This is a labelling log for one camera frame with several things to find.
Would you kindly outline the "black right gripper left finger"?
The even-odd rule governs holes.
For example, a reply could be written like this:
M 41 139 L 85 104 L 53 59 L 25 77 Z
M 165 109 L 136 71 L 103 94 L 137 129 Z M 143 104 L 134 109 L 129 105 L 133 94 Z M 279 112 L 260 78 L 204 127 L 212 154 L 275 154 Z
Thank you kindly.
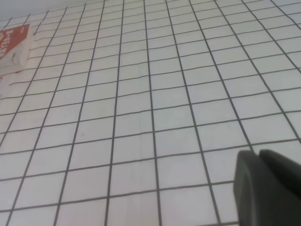
M 255 153 L 247 150 L 238 153 L 233 191 L 241 226 L 285 223 L 281 203 L 285 188 Z

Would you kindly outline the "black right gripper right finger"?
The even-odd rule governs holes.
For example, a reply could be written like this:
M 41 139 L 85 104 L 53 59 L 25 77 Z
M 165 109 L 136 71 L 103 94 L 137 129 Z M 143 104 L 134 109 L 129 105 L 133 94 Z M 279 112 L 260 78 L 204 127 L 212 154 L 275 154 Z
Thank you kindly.
M 301 165 L 272 150 L 259 157 L 271 173 L 263 204 L 271 226 L 301 224 Z

